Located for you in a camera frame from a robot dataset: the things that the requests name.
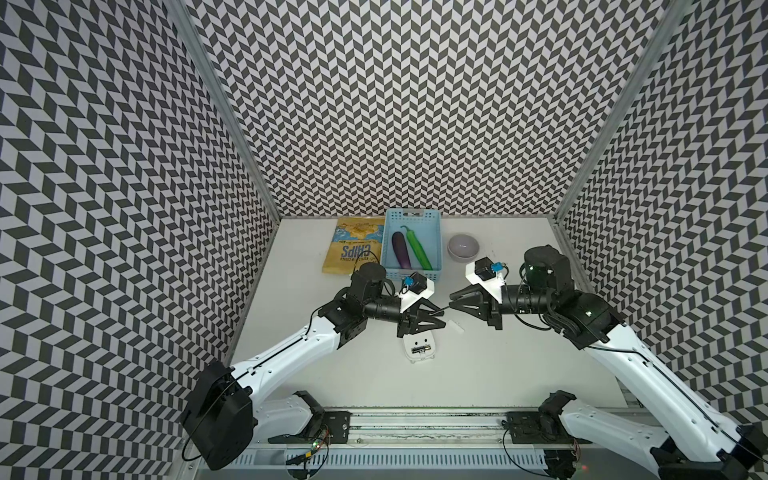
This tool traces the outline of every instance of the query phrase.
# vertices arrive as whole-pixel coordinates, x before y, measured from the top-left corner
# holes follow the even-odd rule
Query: toy green pepper
[[[422,268],[424,270],[431,270],[432,264],[429,262],[427,254],[424,253],[424,247],[422,247],[419,239],[416,238],[416,234],[413,232],[413,230],[409,229],[405,225],[400,226],[400,228],[406,229],[406,238],[408,239],[408,243],[410,244],[411,250],[413,250],[413,254],[416,255],[416,259],[419,261]]]

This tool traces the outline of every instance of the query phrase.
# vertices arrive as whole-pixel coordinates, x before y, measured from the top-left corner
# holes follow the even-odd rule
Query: purple eggplant
[[[397,263],[400,264],[400,268],[410,269],[411,259],[408,257],[408,247],[406,246],[406,236],[400,232],[392,234],[392,250],[397,257]]]

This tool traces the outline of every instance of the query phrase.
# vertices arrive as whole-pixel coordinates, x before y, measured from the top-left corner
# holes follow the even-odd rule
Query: chevron patterned wall
[[[564,225],[656,353],[768,431],[767,21],[694,3]]]
[[[667,0],[187,0],[284,215],[554,211]]]
[[[0,170],[0,478],[156,478],[274,228],[158,0],[0,2]]]

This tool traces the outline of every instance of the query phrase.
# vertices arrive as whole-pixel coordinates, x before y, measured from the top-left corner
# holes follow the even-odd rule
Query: wire
[[[576,457],[576,462],[581,461],[581,445],[578,444],[576,437],[574,437],[574,456]]]
[[[387,291],[389,292],[390,296],[395,296],[395,284],[390,279],[385,278],[384,279],[384,285],[387,285]]]
[[[230,389],[230,387],[231,387],[232,385],[234,385],[235,383],[237,383],[237,380],[240,380],[240,379],[242,379],[242,378],[243,378],[243,377],[244,377],[244,376],[245,376],[247,373],[248,373],[248,370],[246,370],[245,372],[243,372],[243,375],[240,375],[240,376],[238,376],[238,377],[237,377],[235,380],[232,380],[232,381],[230,382],[230,384],[229,384],[229,385],[227,385],[226,387],[224,387],[224,390],[222,390],[222,391],[221,391],[221,393],[219,394],[219,396],[218,396],[218,397],[216,397],[216,399],[210,403],[210,405],[208,406],[208,410],[206,410],[206,411],[205,411],[205,413],[203,414],[203,416],[202,416],[202,417],[200,417],[200,421],[199,421],[199,422],[197,423],[197,425],[195,425],[195,426],[194,426],[194,428],[192,429],[192,433],[190,433],[190,435],[187,437],[187,441],[186,441],[186,442],[184,442],[184,447],[181,449],[181,459],[182,459],[182,460],[184,460],[185,462],[192,462],[193,460],[197,460],[198,458],[200,458],[200,457],[202,457],[202,456],[203,456],[203,454],[202,454],[202,453],[201,453],[201,454],[199,454],[197,457],[192,457],[192,458],[187,458],[187,456],[185,455],[185,452],[187,451],[187,447],[188,447],[188,446],[189,446],[189,444],[190,444],[190,440],[192,439],[192,435],[194,435],[194,433],[195,433],[195,432],[197,431],[197,429],[200,427],[200,424],[201,424],[201,423],[203,423],[203,420],[205,420],[205,417],[206,417],[206,416],[207,416],[207,415],[210,413],[210,410],[211,410],[211,409],[214,407],[214,405],[216,405],[216,402],[218,402],[218,401],[219,401],[219,399],[220,399],[220,398],[221,398],[221,397],[224,395],[224,393],[226,393],[226,392],[227,392],[227,390],[228,390],[228,389]],[[224,375],[222,375],[222,376],[220,376],[219,378],[217,378],[217,379],[216,379],[216,382],[218,382],[219,380],[221,380],[221,379],[222,379],[222,377],[224,377]]]
[[[304,334],[304,336],[306,337],[310,336],[310,330],[312,329],[312,319],[315,318],[315,312],[319,312],[321,308],[322,308],[321,306],[318,306],[317,308],[312,310],[312,313],[310,313],[310,324],[306,326],[306,333]]]
[[[528,285],[528,282],[525,280],[528,276],[528,271],[525,269],[525,264],[523,263],[520,266],[520,270],[518,270],[518,273],[520,274],[520,285],[518,285],[518,295],[515,297],[515,311],[520,311],[520,294],[522,292],[523,285]],[[528,298],[530,299],[531,293],[528,291]]]
[[[379,256],[378,256],[378,255],[376,255],[375,253],[373,253],[373,250],[360,250],[360,251],[357,253],[357,257],[355,257],[355,264],[352,266],[352,273],[355,273],[355,272],[357,271],[357,260],[360,260],[360,257],[361,257],[363,254],[365,254],[365,255],[366,255],[366,257],[367,257],[369,253],[370,253],[371,255],[373,255],[374,257],[376,257],[376,261],[377,261],[377,262],[379,262],[379,264],[382,262],[382,261],[379,259]]]
[[[509,434],[510,439],[512,438],[512,433],[509,431],[509,429],[506,429],[504,431],[504,435],[502,436],[502,446],[504,447],[504,453],[507,454],[507,458],[509,458],[509,461],[512,462],[512,464],[515,467],[521,469],[523,472],[527,472],[527,473],[530,473],[531,475],[536,475],[538,477],[554,478],[551,475],[544,475],[541,473],[536,473],[536,472],[531,472],[530,470],[526,470],[525,468],[522,468],[520,465],[518,465],[518,463],[515,460],[512,460],[512,457],[509,455],[509,452],[507,452],[507,445],[504,443],[504,438],[507,436],[507,434]]]
[[[317,467],[317,470],[315,470],[314,472],[310,473],[308,478],[312,478],[313,476],[317,475],[317,472],[319,472],[320,469],[323,467],[323,465],[326,464],[326,460],[330,456],[331,456],[331,449],[330,449],[330,446],[328,445],[328,442],[326,442],[326,456],[323,457],[323,461],[320,463],[320,466]]]
[[[699,407],[699,404],[698,404],[698,403],[696,403],[696,402],[695,402],[695,401],[694,401],[694,400],[693,400],[693,399],[692,399],[690,396],[688,396],[688,394],[687,394],[687,393],[685,393],[685,390],[683,390],[683,389],[682,389],[682,388],[681,388],[681,387],[680,387],[678,384],[676,384],[676,383],[675,383],[675,381],[673,381],[673,380],[672,380],[672,379],[671,379],[671,378],[670,378],[670,377],[669,377],[669,376],[668,376],[666,373],[664,373],[664,371],[663,371],[662,369],[660,369],[660,368],[659,368],[659,367],[658,367],[656,364],[654,364],[653,362],[651,362],[650,360],[648,360],[647,358],[645,358],[645,355],[643,355],[642,353],[640,353],[640,352],[636,352],[636,351],[634,351],[634,350],[622,350],[622,349],[604,349],[604,348],[601,348],[601,347],[599,347],[599,346],[591,346],[591,345],[587,345],[587,348],[589,348],[589,349],[593,349],[593,350],[602,350],[602,351],[604,351],[604,352],[614,352],[614,353],[634,353],[635,355],[639,355],[639,356],[640,356],[640,357],[641,357],[641,358],[642,358],[642,359],[643,359],[645,362],[647,362],[647,363],[650,363],[650,364],[651,364],[651,366],[653,366],[653,367],[656,369],[656,371],[657,371],[657,372],[659,372],[659,373],[661,374],[661,376],[663,376],[663,377],[664,377],[664,378],[665,378],[665,379],[666,379],[666,380],[667,380],[669,383],[671,383],[671,384],[672,384],[672,386],[673,386],[674,388],[676,388],[676,389],[677,389],[677,391],[678,391],[678,392],[680,392],[680,393],[681,393],[681,394],[682,394],[682,395],[683,395],[683,396],[684,396],[684,397],[685,397],[685,398],[688,400],[688,402],[690,402],[690,403],[691,403],[691,404],[692,404],[694,407],[696,407],[696,410],[698,410],[699,412],[701,412],[701,415],[703,415],[703,416],[704,416],[704,418],[705,418],[705,419],[707,419],[707,421],[709,421],[709,423],[711,423],[711,424],[712,424],[712,425],[713,425],[713,426],[714,426],[716,429],[718,429],[718,430],[720,431],[720,433],[722,433],[723,435],[725,435],[727,439],[729,439],[731,442],[733,442],[733,443],[735,443],[736,445],[738,445],[739,447],[741,447],[741,449],[742,449],[742,450],[744,450],[745,452],[749,452],[749,453],[750,453],[752,456],[754,456],[755,458],[757,458],[758,460],[760,460],[762,463],[765,463],[765,464],[767,464],[767,465],[768,465],[768,460],[764,459],[763,457],[761,457],[760,455],[756,454],[756,453],[755,453],[755,452],[753,452],[752,450],[748,450],[748,449],[746,449],[746,448],[745,448],[743,445],[741,445],[741,444],[740,444],[740,443],[739,443],[739,442],[738,442],[736,439],[734,439],[732,436],[730,436],[730,435],[728,434],[728,432],[726,432],[724,429],[722,429],[722,428],[720,427],[720,425],[719,425],[717,422],[715,422],[714,420],[712,420],[712,418],[711,418],[711,417],[710,417],[710,416],[707,414],[707,412],[705,412],[705,411],[704,411],[704,409],[702,409],[701,407]]]
[[[440,309],[437,309],[437,310],[433,310],[433,311],[431,311],[431,312],[428,312],[428,313],[429,313],[429,315],[435,315],[436,313],[445,312],[445,311],[446,311],[447,309],[449,309],[449,308],[451,308],[451,306],[450,306],[450,305],[448,305],[448,306],[444,306],[444,307],[442,307],[442,308],[440,308]]]
[[[310,448],[310,450],[307,453],[305,453],[303,455],[298,455],[297,457],[294,457],[294,458],[291,459],[291,460],[297,460],[298,458],[301,458],[303,460],[303,468],[304,468],[304,471],[307,473],[307,478],[312,478],[313,476],[317,475],[317,472],[319,472],[320,469],[323,467],[323,465],[326,464],[326,460],[330,456],[330,446],[329,446],[329,443],[327,442],[327,440],[328,440],[328,435],[330,435],[330,433],[331,433],[331,429],[328,428],[327,425],[321,425],[321,426],[325,427],[326,434],[323,435],[322,438],[319,437],[319,436],[317,436],[317,437],[315,437],[313,439],[307,438],[306,440],[312,440],[313,441],[312,448]],[[314,441],[316,441],[318,439],[320,439],[320,444],[318,444],[317,448],[314,448]],[[317,452],[320,451],[320,449],[323,447],[323,445],[326,446],[326,456],[323,457],[323,461],[320,463],[319,467],[317,467],[316,469],[310,471],[306,467],[306,463],[314,455],[317,455]]]
[[[552,330],[552,327],[550,327],[550,326],[548,326],[547,328],[544,328],[543,326],[531,325],[530,323],[528,323],[525,320],[523,320],[517,313],[515,313],[514,315],[515,315],[516,319],[520,320],[520,323],[522,323],[523,325],[526,325],[526,326],[530,326],[532,329],[541,330],[542,332],[547,332],[549,330]]]

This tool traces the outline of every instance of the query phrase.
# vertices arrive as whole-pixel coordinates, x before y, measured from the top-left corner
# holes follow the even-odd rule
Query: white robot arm
[[[317,437],[323,409],[308,393],[266,398],[294,373],[358,336],[368,319],[397,323],[398,337],[445,327],[436,318],[444,312],[428,300],[435,292],[431,280],[414,273],[396,295],[383,294],[385,285],[394,292],[382,266],[364,263],[352,274],[350,286],[298,332],[229,369],[215,361],[200,373],[181,423],[210,469],[232,462],[254,439]]]
[[[545,436],[562,427],[570,436],[610,449],[665,480],[748,477],[768,449],[760,425],[739,426],[718,412],[675,376],[602,298],[575,290],[567,257],[549,245],[528,250],[520,285],[505,284],[505,268],[488,258],[470,263],[466,277],[472,286],[453,293],[450,307],[496,329],[502,328],[502,315],[540,314],[547,329],[586,349],[663,425],[630,422],[558,391],[539,408]],[[507,427],[514,430],[511,423]]]

